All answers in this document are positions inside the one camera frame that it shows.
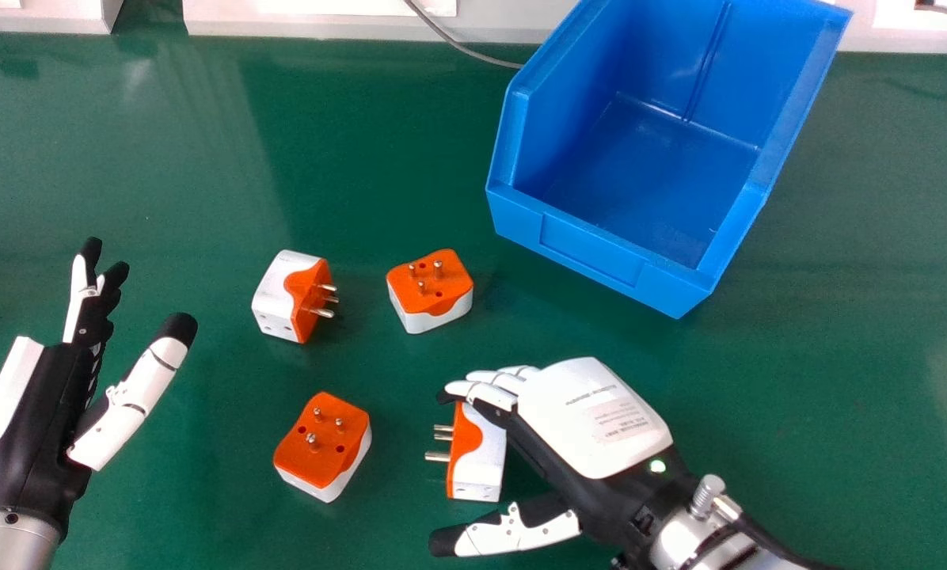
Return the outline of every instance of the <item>blue plastic bin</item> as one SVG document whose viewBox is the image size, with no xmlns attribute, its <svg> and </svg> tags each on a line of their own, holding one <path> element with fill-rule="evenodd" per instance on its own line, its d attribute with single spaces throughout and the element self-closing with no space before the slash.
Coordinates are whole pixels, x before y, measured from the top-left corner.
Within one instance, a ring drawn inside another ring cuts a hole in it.
<svg viewBox="0 0 947 570">
<path fill-rule="evenodd" d="M 849 20 L 813 0 L 583 0 L 509 86 L 496 231 L 681 317 L 763 208 Z"/>
</svg>

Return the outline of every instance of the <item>metal prong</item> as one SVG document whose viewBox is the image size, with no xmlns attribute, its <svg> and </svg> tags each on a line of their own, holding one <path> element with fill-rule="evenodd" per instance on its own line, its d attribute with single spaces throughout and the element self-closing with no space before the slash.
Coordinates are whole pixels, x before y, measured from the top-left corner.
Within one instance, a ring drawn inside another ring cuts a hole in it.
<svg viewBox="0 0 947 570">
<path fill-rule="evenodd" d="M 438 463 L 448 463 L 449 454 L 441 454 L 438 451 L 425 451 L 424 452 L 424 461 L 426 462 L 438 462 Z"/>
</svg>

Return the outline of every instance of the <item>metal screw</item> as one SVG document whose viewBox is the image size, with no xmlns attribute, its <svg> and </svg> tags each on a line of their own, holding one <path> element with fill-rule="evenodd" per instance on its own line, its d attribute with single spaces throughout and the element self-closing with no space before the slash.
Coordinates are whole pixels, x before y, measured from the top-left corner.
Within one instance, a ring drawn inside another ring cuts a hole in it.
<svg viewBox="0 0 947 570">
<path fill-rule="evenodd" d="M 691 497 L 691 505 L 688 505 L 688 512 L 699 520 L 709 518 L 709 513 L 713 511 L 713 499 L 723 494 L 727 490 L 727 484 L 723 479 L 715 475 L 702 476 L 695 488 L 695 494 Z"/>
</svg>

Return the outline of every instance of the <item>green tabletop surface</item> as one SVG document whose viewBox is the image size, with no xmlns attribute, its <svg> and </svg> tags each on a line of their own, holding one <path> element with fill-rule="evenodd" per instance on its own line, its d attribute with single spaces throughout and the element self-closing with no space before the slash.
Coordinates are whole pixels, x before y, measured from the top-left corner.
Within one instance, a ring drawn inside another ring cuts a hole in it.
<svg viewBox="0 0 947 570">
<path fill-rule="evenodd" d="M 839 55 L 720 286 L 673 321 L 494 234 L 484 183 L 511 70 L 445 44 L 188 37 L 176 4 L 130 1 L 112 36 L 0 35 L 0 367 L 16 335 L 60 338 L 87 235 L 101 269 L 132 266 L 101 386 L 167 314 L 200 323 L 55 568 L 606 568 L 615 549 L 588 538 L 427 550 L 430 530 L 495 507 L 447 500 L 423 461 L 445 450 L 439 387 L 593 355 L 796 551 L 947 569 L 947 57 Z M 407 335 L 386 272 L 440 248 L 473 275 L 473 310 Z M 281 249 L 326 257 L 340 288 L 306 346 L 249 310 Z M 373 426 L 332 504 L 272 465 L 319 390 Z M 545 489 L 510 454 L 503 500 Z"/>
</svg>

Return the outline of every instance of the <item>back of robotic hand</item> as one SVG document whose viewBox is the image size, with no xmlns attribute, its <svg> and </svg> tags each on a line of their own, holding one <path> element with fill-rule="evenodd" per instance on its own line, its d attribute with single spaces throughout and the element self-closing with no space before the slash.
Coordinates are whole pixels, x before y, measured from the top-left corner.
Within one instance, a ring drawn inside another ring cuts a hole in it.
<svg viewBox="0 0 947 570">
<path fill-rule="evenodd" d="M 170 315 L 122 382 L 93 401 L 129 273 L 118 263 L 97 275 L 100 255 L 92 237 L 73 260 L 62 342 L 19 336 L 0 372 L 0 570 L 50 567 L 91 473 L 133 436 L 195 339 L 194 318 Z"/>
<path fill-rule="evenodd" d="M 614 570 L 838 570 L 775 541 L 719 477 L 692 475 L 663 419 L 595 358 L 470 372 L 439 401 L 465 401 L 505 429 L 553 492 L 434 531 L 435 556 L 505 554 L 586 534 L 622 551 Z"/>
</svg>

